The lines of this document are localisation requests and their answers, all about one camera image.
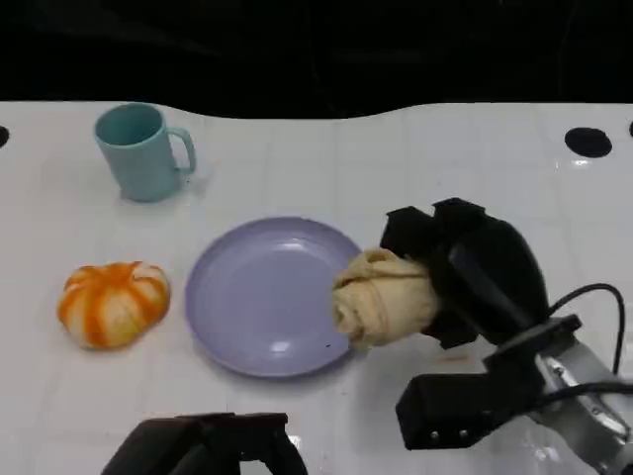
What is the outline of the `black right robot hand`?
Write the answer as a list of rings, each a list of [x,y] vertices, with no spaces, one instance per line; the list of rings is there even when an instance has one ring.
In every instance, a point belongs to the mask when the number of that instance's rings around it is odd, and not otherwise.
[[[380,241],[429,273],[439,311],[424,334],[444,349],[479,336],[501,345],[546,322],[545,280],[522,234],[460,198],[433,208],[431,215],[413,206],[388,213]]]

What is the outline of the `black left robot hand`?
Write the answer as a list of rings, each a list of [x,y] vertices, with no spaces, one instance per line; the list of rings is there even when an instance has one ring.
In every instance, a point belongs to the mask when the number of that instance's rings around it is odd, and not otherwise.
[[[239,474],[261,462],[271,474],[306,474],[286,434],[284,413],[216,413],[149,419],[138,424],[107,463],[105,474]]]

